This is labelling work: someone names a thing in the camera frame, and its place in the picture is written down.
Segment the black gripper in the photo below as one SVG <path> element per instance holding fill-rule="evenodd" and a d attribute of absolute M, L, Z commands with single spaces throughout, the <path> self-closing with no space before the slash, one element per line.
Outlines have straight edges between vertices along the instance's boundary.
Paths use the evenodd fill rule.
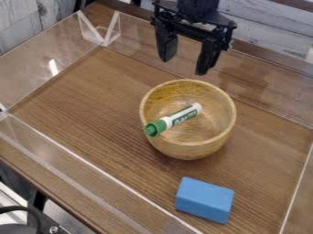
<path fill-rule="evenodd" d="M 196 74 L 206 75 L 216 66 L 221 51 L 233 42 L 237 22 L 219 11 L 221 0 L 154 0 L 152 24 L 156 28 L 160 58 L 168 62 L 178 52 L 178 35 L 201 41 Z"/>

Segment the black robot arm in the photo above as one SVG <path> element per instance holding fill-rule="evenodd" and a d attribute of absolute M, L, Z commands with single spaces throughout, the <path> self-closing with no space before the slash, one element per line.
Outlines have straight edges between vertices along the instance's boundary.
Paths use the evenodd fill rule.
<path fill-rule="evenodd" d="M 158 55 L 162 62 L 178 53 L 178 36 L 202 43 L 196 74 L 206 75 L 216 67 L 223 51 L 232 47 L 237 22 L 219 11 L 221 0 L 154 0 L 150 23 L 156 29 Z"/>

